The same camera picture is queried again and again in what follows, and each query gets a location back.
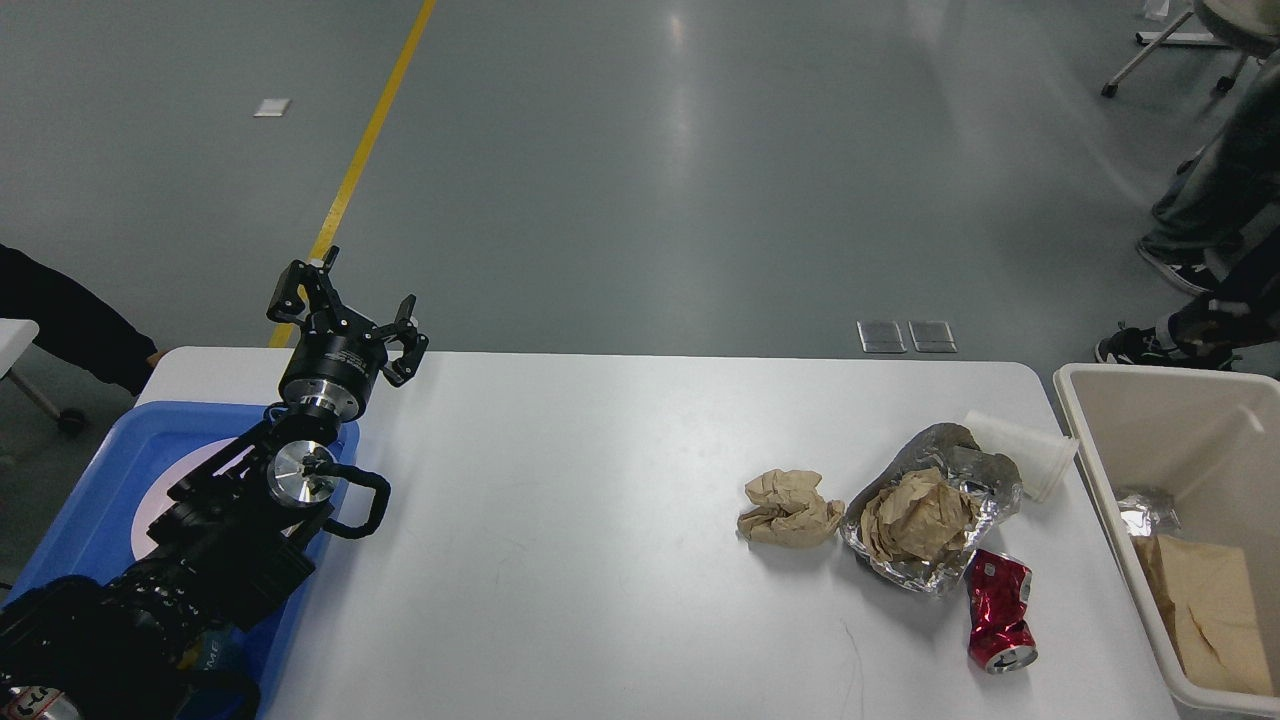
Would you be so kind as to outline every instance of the crumpled brown paper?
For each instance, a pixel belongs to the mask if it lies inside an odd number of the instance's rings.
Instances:
[[[746,497],[759,505],[737,518],[749,541],[783,547],[817,547],[836,532],[845,503],[827,502],[815,489],[822,475],[812,470],[769,470],[746,483]]]
[[[861,515],[861,541],[882,562],[919,559],[933,562],[942,551],[964,547],[964,530],[979,502],[946,484],[937,468],[913,470],[882,489]]]
[[[1170,536],[1135,537],[1133,544],[1187,679],[1274,696],[1244,551]]]

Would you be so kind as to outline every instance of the black shoe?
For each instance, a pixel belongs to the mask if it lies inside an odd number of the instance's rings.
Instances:
[[[1190,295],[1204,295],[1206,292],[1217,290],[1217,278],[1213,277],[1213,273],[1208,272],[1208,265],[1204,264],[1203,255],[1201,255],[1198,261],[1166,263],[1143,247],[1142,241],[1138,241],[1137,247],[1138,255],[1160,270],[1160,274],[1175,288]]]
[[[1178,350],[1161,347],[1156,329],[1123,328],[1093,347],[1093,359],[1110,365],[1149,365],[1188,368],[1194,370],[1230,370],[1236,360],[1230,350],[1217,350],[1204,357],[1192,357]]]

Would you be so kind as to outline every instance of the jeans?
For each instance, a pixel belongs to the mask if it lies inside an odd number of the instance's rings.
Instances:
[[[1152,208],[1142,247],[1167,263],[1199,263],[1204,250],[1234,250],[1239,231],[1280,197],[1280,51],[1231,118]]]
[[[1280,340],[1280,228],[1217,290],[1156,323],[1156,336],[1162,346],[1192,356]]]

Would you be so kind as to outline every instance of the yellow floor line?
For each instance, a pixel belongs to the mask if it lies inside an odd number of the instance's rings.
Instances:
[[[408,63],[413,59],[413,51],[417,50],[417,41],[422,37],[422,29],[426,27],[426,20],[430,19],[433,9],[435,9],[435,0],[424,0],[422,9],[417,12],[417,19],[413,20],[413,29],[408,32],[408,38],[404,40],[404,47],[401,49],[396,67],[392,68],[392,74],[387,78],[387,87],[383,88],[383,96],[378,99],[374,115],[369,118],[365,135],[360,138],[360,145],[356,147],[356,154],[352,156],[351,164],[347,165],[347,176],[342,178],[338,195],[333,199],[333,205],[329,206],[329,214],[325,215],[324,224],[320,225],[320,234],[316,236],[316,242],[311,246],[311,254],[307,258],[323,258],[329,251],[329,246],[333,245],[333,237],[338,233],[338,225],[342,224],[342,217],[347,213],[347,205],[351,202],[351,196],[356,192],[356,184],[360,182],[361,173],[365,172],[369,155],[372,154],[374,143],[378,142],[378,133],[383,131],[383,123],[387,122],[387,114],[392,109],[392,102],[396,101],[401,81],[404,79],[404,70],[408,69]],[[271,333],[270,347],[285,347],[289,343],[292,333],[293,325],[275,325],[275,332]]]

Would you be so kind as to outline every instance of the robotic arm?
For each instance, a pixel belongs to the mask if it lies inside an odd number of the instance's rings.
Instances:
[[[303,550],[319,532],[356,539],[378,529],[390,484],[337,464],[326,446],[365,413],[378,373],[404,384],[428,345],[412,295],[387,325],[344,306],[329,282],[337,255],[293,261],[280,275],[268,318],[302,333],[282,401],[169,489],[174,506],[147,529],[159,547],[105,587],[69,575],[0,612],[0,716],[170,720],[202,688],[242,696],[233,717],[256,715],[251,679],[182,670],[182,657],[205,630],[228,621],[248,630],[284,605],[315,571]],[[404,352],[388,364],[393,341]],[[358,527],[332,518],[342,480],[374,491]]]

